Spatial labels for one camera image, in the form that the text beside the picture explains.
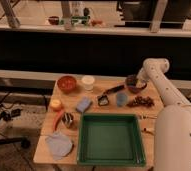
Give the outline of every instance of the green tray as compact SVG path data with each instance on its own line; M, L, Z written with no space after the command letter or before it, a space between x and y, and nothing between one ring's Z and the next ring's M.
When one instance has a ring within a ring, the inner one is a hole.
M135 115L82 115L77 162L80 165L145 166L145 153Z

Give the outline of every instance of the brown bowl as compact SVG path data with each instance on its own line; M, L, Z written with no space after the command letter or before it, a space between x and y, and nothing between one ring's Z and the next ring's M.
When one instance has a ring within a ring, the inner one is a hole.
M51 16L48 18L48 21L51 25L58 25L59 24L59 17L58 16Z
M64 93L72 92L76 84L76 79L70 75L63 76L57 81L58 88Z
M147 83L145 83L142 87L136 87L137 82L138 82L138 79L137 79L136 75L127 76L125 83L126 83L128 90L131 93L134 93L134 94L140 93L143 89L145 89L147 87Z

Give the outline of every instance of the bottle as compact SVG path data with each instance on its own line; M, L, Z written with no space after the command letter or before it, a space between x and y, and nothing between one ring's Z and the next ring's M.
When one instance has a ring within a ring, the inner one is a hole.
M72 1L72 16L84 16L83 1Z

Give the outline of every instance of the cloth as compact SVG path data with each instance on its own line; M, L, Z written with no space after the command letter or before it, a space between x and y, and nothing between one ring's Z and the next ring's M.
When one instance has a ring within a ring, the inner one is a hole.
M60 132L52 133L45 141L55 160L60 160L65 157L73 147L73 143L69 137Z

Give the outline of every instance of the red bowl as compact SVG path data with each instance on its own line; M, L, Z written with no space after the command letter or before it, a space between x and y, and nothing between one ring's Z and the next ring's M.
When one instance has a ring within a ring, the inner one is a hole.
M51 16L48 18L48 21L51 25L58 25L59 24L59 17L58 16Z
M66 75L57 81L58 88L64 93L70 93L76 88L76 79L73 76Z

